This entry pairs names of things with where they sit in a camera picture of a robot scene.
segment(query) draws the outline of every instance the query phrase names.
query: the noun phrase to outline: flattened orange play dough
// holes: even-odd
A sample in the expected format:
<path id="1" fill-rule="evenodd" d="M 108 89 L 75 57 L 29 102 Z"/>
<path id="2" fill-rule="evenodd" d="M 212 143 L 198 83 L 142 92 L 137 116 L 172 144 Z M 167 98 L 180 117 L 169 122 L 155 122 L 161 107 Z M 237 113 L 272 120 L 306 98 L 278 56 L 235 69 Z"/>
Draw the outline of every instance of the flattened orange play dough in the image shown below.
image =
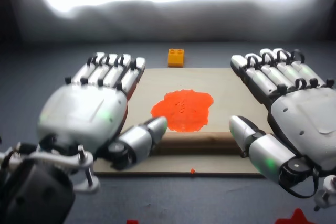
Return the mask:
<path id="1" fill-rule="evenodd" d="M 214 99 L 208 93 L 180 90 L 167 93 L 151 111 L 153 117 L 164 116 L 171 131 L 199 131 L 208 124 L 209 107 Z"/>

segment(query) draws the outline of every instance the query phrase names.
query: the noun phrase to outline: gray curtain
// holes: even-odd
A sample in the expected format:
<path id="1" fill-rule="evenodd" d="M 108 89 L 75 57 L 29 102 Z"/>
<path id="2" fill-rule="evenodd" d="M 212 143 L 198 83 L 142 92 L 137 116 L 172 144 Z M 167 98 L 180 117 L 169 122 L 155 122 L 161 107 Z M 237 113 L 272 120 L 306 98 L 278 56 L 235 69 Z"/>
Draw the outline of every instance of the gray curtain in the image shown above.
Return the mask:
<path id="1" fill-rule="evenodd" d="M 57 14 L 12 0 L 26 42 L 310 41 L 325 38 L 335 0 L 111 2 Z"/>

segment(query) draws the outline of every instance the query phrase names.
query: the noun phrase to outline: robotic arm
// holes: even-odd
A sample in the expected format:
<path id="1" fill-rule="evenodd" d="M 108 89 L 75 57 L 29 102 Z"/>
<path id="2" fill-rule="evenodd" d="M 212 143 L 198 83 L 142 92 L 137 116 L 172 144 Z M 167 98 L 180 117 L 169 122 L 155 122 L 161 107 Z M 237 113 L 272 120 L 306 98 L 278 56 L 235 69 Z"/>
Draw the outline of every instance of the robotic arm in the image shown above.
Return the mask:
<path id="1" fill-rule="evenodd" d="M 99 189 L 91 174 L 94 160 L 104 158 L 123 170 L 149 156 L 166 131 L 166 118 L 121 133 L 144 70 L 144 58 L 98 52 L 73 78 L 65 78 L 42 109 L 39 143 L 19 143 L 0 153 L 1 224 L 63 223 L 75 193 Z M 73 185 L 69 176 L 80 170 L 86 180 Z"/>
<path id="2" fill-rule="evenodd" d="M 242 116 L 232 116 L 229 128 L 242 157 L 249 157 L 261 174 L 292 195 L 315 195 L 317 211 L 336 205 L 336 91 L 333 80 L 324 82 L 304 62 L 301 51 L 280 48 L 232 56 L 233 71 L 268 110 L 274 134 Z M 291 189 L 309 176 L 312 195 Z M 319 177 L 326 178 L 316 194 Z"/>

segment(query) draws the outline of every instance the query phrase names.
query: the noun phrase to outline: robot's left hand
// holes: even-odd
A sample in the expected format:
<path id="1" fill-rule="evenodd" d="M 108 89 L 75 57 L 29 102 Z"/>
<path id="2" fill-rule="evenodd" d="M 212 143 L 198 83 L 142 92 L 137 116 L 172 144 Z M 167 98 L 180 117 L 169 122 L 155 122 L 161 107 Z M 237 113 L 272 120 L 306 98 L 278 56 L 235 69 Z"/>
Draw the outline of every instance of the robot's left hand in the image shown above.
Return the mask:
<path id="1" fill-rule="evenodd" d="M 299 198 L 313 196 L 319 177 L 336 172 L 334 81 L 323 81 L 304 62 L 300 50 L 280 48 L 231 58 L 234 72 L 268 110 L 274 133 L 266 134 L 250 120 L 232 116 L 229 127 L 242 157 L 249 157 L 260 173 Z M 312 195 L 291 189 L 309 176 L 314 181 Z"/>
<path id="2" fill-rule="evenodd" d="M 128 100 L 145 70 L 145 59 L 96 53 L 73 77 L 66 77 L 47 101 L 38 122 L 40 147 L 76 155 L 78 145 L 118 170 L 148 157 L 166 131 L 164 117 L 153 118 L 121 135 Z"/>

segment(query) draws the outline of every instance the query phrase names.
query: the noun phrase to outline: table surface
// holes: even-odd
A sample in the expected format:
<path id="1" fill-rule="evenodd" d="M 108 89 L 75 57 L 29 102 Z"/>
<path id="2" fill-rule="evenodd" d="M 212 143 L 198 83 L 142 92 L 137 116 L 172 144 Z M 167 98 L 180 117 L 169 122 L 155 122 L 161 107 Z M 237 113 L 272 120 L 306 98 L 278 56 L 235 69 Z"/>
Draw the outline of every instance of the table surface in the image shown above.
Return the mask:
<path id="1" fill-rule="evenodd" d="M 49 96 L 95 51 L 144 57 L 147 68 L 166 67 L 169 48 L 185 50 L 185 67 L 229 67 L 234 54 L 261 48 L 301 49 L 306 63 L 323 79 L 335 78 L 336 43 L 310 44 L 103 44 L 0 48 L 0 135 L 4 151 L 17 142 L 36 142 L 36 122 Z M 310 194 L 311 180 L 298 186 Z M 313 199 L 297 199 L 263 178 L 102 177 L 101 190 L 78 195 L 66 223 L 272 224 L 301 208 L 307 219 L 322 224 L 336 219 L 334 209 L 313 211 Z"/>

